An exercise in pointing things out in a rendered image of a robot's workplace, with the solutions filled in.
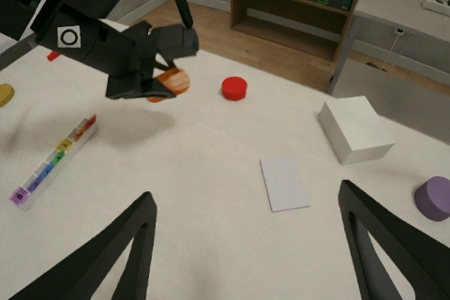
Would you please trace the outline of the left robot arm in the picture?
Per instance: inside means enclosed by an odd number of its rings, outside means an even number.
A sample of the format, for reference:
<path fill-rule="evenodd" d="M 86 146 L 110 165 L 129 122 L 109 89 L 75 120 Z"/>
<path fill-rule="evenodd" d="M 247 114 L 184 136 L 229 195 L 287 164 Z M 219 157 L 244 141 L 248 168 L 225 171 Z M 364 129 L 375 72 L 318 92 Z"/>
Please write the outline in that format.
<path fill-rule="evenodd" d="M 20 41 L 41 0 L 0 0 L 0 33 Z M 46 0 L 30 26 L 36 44 L 81 61 L 92 49 L 105 19 L 119 0 Z M 27 7 L 25 7 L 27 6 Z M 92 17 L 93 16 L 93 17 Z M 192 24 L 184 25 L 185 46 L 162 50 L 167 59 L 197 54 L 200 39 Z"/>

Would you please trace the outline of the yellow round disc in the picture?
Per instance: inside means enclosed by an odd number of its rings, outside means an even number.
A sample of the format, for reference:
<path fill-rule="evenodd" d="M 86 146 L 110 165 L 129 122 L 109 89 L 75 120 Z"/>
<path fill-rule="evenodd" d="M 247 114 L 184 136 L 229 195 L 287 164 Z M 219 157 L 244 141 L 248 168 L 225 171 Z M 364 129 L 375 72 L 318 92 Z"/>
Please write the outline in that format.
<path fill-rule="evenodd" d="M 0 108 L 11 101 L 15 94 L 13 87 L 8 83 L 0 84 Z"/>

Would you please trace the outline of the orange translucent cylinder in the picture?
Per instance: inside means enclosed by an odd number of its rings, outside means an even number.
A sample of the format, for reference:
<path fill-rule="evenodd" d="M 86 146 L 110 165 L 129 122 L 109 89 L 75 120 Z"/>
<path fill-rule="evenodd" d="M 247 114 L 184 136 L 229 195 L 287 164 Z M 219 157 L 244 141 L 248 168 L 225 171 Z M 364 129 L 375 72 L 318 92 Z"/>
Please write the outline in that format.
<path fill-rule="evenodd" d="M 172 78 L 171 78 L 172 76 Z M 183 67 L 172 67 L 160 74 L 158 77 L 161 81 L 166 83 L 177 94 L 186 92 L 191 86 L 191 79 L 189 73 Z M 173 85 L 174 84 L 174 85 Z M 147 97 L 151 102 L 159 102 L 167 97 Z"/>

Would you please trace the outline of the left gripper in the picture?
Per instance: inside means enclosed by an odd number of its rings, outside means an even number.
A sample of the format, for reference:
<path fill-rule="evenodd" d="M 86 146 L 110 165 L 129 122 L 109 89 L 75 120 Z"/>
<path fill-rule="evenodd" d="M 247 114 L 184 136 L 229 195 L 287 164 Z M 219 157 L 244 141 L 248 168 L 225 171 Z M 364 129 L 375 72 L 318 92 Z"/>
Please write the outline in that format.
<path fill-rule="evenodd" d="M 152 26 L 143 19 L 122 32 L 99 19 L 103 41 L 97 38 L 90 52 L 79 62 L 109 74 L 107 98 L 177 98 L 178 95 L 154 73 L 155 66 L 165 71 L 178 67 L 174 59 L 164 56 L 162 50 L 185 46 L 184 24 L 174 22 L 155 26 L 149 33 Z M 156 61 L 157 53 L 169 65 Z"/>

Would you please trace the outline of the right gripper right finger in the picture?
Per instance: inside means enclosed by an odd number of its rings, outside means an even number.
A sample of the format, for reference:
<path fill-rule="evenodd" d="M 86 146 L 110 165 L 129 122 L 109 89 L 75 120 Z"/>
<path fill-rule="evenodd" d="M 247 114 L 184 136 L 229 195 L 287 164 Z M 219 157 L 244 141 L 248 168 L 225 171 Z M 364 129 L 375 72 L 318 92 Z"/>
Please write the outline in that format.
<path fill-rule="evenodd" d="M 362 300 L 403 300 L 369 233 L 412 285 L 415 300 L 450 300 L 450 247 L 397 217 L 349 179 L 337 195 Z"/>

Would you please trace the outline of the red flat bar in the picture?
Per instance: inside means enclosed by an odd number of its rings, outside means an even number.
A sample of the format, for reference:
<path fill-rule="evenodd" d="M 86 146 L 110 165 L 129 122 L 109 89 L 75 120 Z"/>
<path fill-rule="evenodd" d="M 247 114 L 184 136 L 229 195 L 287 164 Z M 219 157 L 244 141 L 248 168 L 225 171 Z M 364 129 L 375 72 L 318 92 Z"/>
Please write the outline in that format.
<path fill-rule="evenodd" d="M 52 52 L 47 56 L 47 58 L 48 58 L 49 61 L 52 61 L 53 59 L 55 59 L 55 58 L 58 57 L 59 55 L 61 55 L 61 54 L 58 53 L 58 52 L 52 51 Z"/>

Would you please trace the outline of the white box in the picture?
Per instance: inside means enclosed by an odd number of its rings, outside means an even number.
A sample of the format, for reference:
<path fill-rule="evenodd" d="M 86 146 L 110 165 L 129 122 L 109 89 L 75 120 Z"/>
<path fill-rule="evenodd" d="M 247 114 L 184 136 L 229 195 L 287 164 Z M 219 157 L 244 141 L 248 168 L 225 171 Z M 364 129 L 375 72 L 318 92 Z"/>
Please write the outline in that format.
<path fill-rule="evenodd" d="M 341 165 L 383 158 L 395 144 L 365 96 L 326 100 L 319 119 Z"/>

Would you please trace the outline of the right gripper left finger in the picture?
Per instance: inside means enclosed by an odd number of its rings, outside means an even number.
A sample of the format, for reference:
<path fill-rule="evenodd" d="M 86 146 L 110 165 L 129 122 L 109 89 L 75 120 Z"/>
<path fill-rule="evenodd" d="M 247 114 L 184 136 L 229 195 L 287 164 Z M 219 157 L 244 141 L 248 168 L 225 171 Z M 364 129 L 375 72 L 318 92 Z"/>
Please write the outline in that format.
<path fill-rule="evenodd" d="M 145 191 L 105 229 L 8 300 L 91 300 L 133 239 L 111 300 L 146 300 L 158 207 Z"/>

